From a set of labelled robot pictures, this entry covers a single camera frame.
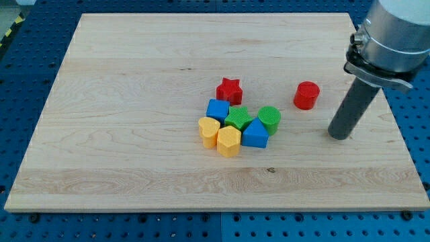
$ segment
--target heart-shaped block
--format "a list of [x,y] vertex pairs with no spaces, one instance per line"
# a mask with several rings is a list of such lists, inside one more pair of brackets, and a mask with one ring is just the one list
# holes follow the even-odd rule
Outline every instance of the heart-shaped block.
[[216,146],[216,138],[220,130],[221,123],[216,119],[203,117],[199,119],[199,134],[203,139],[203,146],[205,148],[212,148]]

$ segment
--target wooden board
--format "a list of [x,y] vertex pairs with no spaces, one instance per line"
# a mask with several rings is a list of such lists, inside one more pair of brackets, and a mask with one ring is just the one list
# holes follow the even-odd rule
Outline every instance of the wooden board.
[[[352,82],[339,14],[84,14],[8,197],[10,212],[424,210],[429,200],[379,93],[343,141],[327,126]],[[282,112],[266,149],[205,149],[222,76]],[[316,81],[315,109],[292,104]]]

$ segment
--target blue block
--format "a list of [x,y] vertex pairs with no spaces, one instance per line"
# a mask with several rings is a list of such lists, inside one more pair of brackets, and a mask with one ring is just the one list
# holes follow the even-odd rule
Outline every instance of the blue block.
[[243,146],[265,148],[268,140],[269,134],[258,118],[254,119],[242,134]]
[[206,110],[206,116],[218,120],[221,124],[224,124],[224,120],[228,115],[228,108],[230,102],[222,101],[217,99],[209,100],[208,109]]

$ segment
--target blue pegboard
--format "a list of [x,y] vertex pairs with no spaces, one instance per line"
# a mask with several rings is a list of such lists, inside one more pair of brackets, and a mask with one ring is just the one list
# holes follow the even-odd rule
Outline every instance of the blue pegboard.
[[[370,0],[39,0],[0,62],[0,207],[82,13],[348,12]],[[426,186],[430,182],[429,59],[408,95],[384,90]],[[428,241],[430,212],[9,214],[0,241]]]

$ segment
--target yellow pentagon block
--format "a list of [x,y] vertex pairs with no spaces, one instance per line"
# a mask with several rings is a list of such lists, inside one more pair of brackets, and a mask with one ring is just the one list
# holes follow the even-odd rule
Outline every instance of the yellow pentagon block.
[[199,134],[203,139],[205,148],[210,149],[216,145],[216,137],[220,127],[221,123],[213,118],[204,117],[199,119]]
[[216,150],[225,157],[239,154],[242,133],[233,126],[221,128],[218,131]]

